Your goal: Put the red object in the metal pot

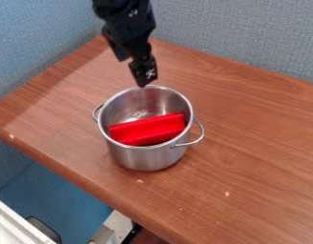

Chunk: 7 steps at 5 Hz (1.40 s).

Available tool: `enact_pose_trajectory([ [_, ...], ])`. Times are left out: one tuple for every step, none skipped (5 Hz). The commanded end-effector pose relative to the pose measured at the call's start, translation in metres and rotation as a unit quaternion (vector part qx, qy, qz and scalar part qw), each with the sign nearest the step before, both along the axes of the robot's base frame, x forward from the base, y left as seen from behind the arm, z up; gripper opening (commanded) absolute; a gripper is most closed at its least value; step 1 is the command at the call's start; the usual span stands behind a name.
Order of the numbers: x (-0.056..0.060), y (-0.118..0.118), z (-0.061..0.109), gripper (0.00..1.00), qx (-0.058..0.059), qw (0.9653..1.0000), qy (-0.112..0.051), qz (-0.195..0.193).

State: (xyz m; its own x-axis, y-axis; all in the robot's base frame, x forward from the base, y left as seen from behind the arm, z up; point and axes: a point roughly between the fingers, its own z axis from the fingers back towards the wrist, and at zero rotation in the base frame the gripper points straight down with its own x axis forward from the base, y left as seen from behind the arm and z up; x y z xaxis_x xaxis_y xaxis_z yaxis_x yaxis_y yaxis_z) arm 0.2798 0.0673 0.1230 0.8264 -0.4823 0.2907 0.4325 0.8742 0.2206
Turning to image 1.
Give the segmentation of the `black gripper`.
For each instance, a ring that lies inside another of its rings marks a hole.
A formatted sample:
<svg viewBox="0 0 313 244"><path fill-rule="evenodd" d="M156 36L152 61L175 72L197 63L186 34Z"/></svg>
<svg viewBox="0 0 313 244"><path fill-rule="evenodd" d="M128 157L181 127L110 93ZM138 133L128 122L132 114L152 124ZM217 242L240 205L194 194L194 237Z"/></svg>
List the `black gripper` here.
<svg viewBox="0 0 313 244"><path fill-rule="evenodd" d="M99 0L101 35L119 62L128 57L136 85L143 88L158 79L148 36L156 27L150 0Z"/></svg>

